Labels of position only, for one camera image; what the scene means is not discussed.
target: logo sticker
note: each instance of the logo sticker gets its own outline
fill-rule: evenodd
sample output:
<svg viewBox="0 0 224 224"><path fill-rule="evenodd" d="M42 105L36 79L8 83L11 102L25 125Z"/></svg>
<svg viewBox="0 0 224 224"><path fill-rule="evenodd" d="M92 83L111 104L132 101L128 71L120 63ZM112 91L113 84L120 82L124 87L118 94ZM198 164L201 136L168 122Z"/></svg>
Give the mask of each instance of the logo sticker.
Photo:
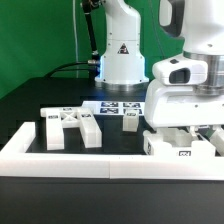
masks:
<svg viewBox="0 0 224 224"><path fill-rule="evenodd" d="M179 156L191 156L191 151L179 151Z"/></svg>
<svg viewBox="0 0 224 224"><path fill-rule="evenodd" d="M125 44L122 44L120 50L117 53L118 54L129 54L128 49Z"/></svg>
<svg viewBox="0 0 224 224"><path fill-rule="evenodd" d="M48 116L48 119L58 119L58 115L51 115L51 116Z"/></svg>

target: white block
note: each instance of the white block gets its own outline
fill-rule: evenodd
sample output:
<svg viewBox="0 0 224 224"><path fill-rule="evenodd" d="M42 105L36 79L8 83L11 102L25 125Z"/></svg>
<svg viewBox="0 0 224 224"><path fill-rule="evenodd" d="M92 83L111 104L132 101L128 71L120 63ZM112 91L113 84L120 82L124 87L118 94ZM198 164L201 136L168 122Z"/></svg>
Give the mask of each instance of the white block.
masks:
<svg viewBox="0 0 224 224"><path fill-rule="evenodd" d="M25 153L35 137L35 122L24 122L0 153Z"/></svg>
<svg viewBox="0 0 224 224"><path fill-rule="evenodd" d="M190 134L177 128L161 128L157 133L145 131L144 150L146 154L158 157L215 157L216 148L209 141L194 140Z"/></svg>
<svg viewBox="0 0 224 224"><path fill-rule="evenodd" d="M139 124L139 111L126 110L123 117L123 131L136 132Z"/></svg>
<svg viewBox="0 0 224 224"><path fill-rule="evenodd" d="M80 121L80 131L85 147L101 147L102 133L91 110L85 109L78 111L77 118Z"/></svg>
<svg viewBox="0 0 224 224"><path fill-rule="evenodd" d="M218 153L224 156L224 130L216 130L211 136L210 142L216 147Z"/></svg>
<svg viewBox="0 0 224 224"><path fill-rule="evenodd" d="M47 150L64 149L64 132L58 109L46 110Z"/></svg>

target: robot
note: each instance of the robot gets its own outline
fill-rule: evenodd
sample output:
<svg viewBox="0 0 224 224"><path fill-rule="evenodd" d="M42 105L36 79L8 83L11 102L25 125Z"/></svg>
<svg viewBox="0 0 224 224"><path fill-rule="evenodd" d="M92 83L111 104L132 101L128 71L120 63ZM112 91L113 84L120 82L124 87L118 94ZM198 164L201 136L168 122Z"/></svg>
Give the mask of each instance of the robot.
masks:
<svg viewBox="0 0 224 224"><path fill-rule="evenodd" d="M223 7L223 0L160 1L161 27L185 42L181 54L153 66L155 80L147 90L145 120L156 133L144 133L148 154L156 154L154 146L162 142L178 156L201 156L208 148L214 156L214 146L224 155ZM205 127L210 142L200 134Z"/></svg>
<svg viewBox="0 0 224 224"><path fill-rule="evenodd" d="M98 57L98 51L89 15L100 5L106 13L107 47L100 59L96 86L118 91L146 88L149 79L145 76L145 58L139 49L141 18L124 0L83 0L94 57Z"/></svg>

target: green backdrop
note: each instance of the green backdrop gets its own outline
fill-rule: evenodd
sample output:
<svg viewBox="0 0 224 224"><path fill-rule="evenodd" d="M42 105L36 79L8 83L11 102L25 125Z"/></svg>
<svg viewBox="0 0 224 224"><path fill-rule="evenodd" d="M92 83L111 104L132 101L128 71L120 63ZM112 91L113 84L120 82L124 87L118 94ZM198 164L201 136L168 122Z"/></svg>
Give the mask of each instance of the green backdrop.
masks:
<svg viewBox="0 0 224 224"><path fill-rule="evenodd" d="M78 59L87 60L91 51L80 2L76 0ZM146 58L146 75L152 78L153 63L180 53L183 41L169 38L159 28L159 0L126 3L141 14L141 52ZM29 78L76 60L72 4L72 0L1 0L0 97ZM106 45L104 9L95 10L92 16L102 54Z"/></svg>

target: white cable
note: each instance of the white cable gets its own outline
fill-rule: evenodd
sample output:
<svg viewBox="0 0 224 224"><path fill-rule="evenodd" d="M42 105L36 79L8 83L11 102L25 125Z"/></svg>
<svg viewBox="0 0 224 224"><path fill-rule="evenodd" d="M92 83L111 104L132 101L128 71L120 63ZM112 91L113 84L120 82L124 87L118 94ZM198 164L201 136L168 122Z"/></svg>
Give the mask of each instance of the white cable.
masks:
<svg viewBox="0 0 224 224"><path fill-rule="evenodd" d="M76 61L78 61L79 51L78 51L78 37L77 37L77 23L76 23L76 0L73 0L73 26L74 26L74 37L75 37L75 57L76 57Z"/></svg>

